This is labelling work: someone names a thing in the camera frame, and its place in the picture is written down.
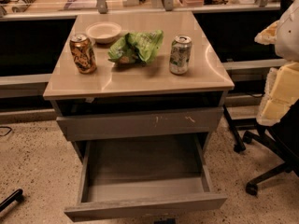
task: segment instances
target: bowl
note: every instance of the bowl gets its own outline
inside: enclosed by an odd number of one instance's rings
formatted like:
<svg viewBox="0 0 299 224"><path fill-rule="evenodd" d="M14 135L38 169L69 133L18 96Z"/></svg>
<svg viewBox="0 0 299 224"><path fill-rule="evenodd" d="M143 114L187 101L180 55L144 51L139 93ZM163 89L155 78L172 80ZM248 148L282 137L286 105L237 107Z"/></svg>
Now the bowl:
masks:
<svg viewBox="0 0 299 224"><path fill-rule="evenodd" d="M110 21L97 22L86 28L86 35L101 44L115 41L120 32L121 27L117 23Z"/></svg>

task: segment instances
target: closed drawer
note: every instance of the closed drawer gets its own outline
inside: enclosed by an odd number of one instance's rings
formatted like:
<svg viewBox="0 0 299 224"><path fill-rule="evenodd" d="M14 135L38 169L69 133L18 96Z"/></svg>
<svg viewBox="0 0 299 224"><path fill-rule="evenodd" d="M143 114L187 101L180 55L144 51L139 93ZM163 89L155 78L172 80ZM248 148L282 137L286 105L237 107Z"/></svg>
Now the closed drawer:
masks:
<svg viewBox="0 0 299 224"><path fill-rule="evenodd" d="M220 208L195 134L90 141L73 221Z"/></svg>
<svg viewBox="0 0 299 224"><path fill-rule="evenodd" d="M57 122L68 141L214 131L222 107L66 116Z"/></svg>

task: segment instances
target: can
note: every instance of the can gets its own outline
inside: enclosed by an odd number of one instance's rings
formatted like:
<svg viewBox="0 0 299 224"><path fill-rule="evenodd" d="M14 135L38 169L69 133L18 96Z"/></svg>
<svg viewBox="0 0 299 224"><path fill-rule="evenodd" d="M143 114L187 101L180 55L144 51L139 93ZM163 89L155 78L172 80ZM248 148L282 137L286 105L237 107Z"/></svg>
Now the can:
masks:
<svg viewBox="0 0 299 224"><path fill-rule="evenodd" d="M176 75L188 71L192 40L186 35L177 35L171 44L169 71Z"/></svg>
<svg viewBox="0 0 299 224"><path fill-rule="evenodd" d="M76 34L71 37L69 47L80 73L88 74L96 70L93 44L90 38L85 34Z"/></svg>

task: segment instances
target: green chip bag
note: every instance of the green chip bag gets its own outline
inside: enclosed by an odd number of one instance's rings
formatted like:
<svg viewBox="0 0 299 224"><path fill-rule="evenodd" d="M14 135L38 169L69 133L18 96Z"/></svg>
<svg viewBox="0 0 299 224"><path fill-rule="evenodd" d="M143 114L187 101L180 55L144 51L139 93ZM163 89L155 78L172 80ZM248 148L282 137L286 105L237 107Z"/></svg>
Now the green chip bag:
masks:
<svg viewBox="0 0 299 224"><path fill-rule="evenodd" d="M114 43L108 52L114 63L151 63L162 45L164 33L128 33Z"/></svg>

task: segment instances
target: speckled floor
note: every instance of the speckled floor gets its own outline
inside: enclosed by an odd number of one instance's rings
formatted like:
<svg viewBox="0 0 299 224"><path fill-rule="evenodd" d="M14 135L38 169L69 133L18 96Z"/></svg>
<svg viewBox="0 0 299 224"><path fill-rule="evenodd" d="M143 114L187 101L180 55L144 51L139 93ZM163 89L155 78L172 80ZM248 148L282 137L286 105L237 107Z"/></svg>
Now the speckled floor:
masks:
<svg viewBox="0 0 299 224"><path fill-rule="evenodd" d="M12 128L0 136L0 201L15 189L24 191L24 201L1 212L0 223L72 223L64 208L76 203L81 162L54 118L52 110L0 114L0 125ZM246 183L281 160L257 143L237 154L234 142L222 119L205 153L214 190L228 196L221 209L84 223L153 224L168 218L177 224L299 223L299 178L294 173L281 174L261 184L258 197L248 195Z"/></svg>

